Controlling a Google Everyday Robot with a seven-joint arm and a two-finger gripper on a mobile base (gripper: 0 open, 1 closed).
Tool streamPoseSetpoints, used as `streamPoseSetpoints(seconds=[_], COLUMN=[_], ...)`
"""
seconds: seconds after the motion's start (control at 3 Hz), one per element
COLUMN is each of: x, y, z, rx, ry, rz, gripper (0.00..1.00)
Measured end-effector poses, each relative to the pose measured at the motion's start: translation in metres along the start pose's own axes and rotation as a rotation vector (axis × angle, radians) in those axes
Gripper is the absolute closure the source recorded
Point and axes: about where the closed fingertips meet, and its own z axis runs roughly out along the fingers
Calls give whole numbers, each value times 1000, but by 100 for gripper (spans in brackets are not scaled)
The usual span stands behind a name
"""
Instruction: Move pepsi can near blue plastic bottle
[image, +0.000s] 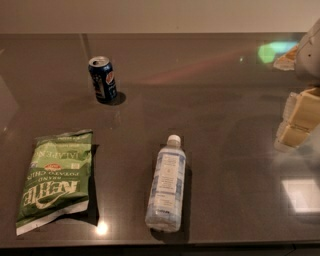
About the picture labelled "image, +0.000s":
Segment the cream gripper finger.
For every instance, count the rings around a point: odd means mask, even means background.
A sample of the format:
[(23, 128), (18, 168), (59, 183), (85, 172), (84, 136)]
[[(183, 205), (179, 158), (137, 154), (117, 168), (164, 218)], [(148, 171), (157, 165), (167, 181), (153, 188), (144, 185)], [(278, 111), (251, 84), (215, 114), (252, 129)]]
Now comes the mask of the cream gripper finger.
[(274, 147), (280, 152), (298, 148), (309, 136), (309, 132), (282, 122), (277, 130)]

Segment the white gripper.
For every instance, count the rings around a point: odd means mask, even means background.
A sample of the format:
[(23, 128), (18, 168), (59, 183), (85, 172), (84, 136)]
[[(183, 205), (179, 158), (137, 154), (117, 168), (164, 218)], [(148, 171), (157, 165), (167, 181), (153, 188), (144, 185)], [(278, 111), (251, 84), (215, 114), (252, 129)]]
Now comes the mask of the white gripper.
[[(301, 80), (320, 80), (320, 19), (298, 44), (295, 71)], [(312, 131), (320, 124), (320, 88), (299, 94), (291, 92), (283, 112), (284, 122), (294, 128)]]

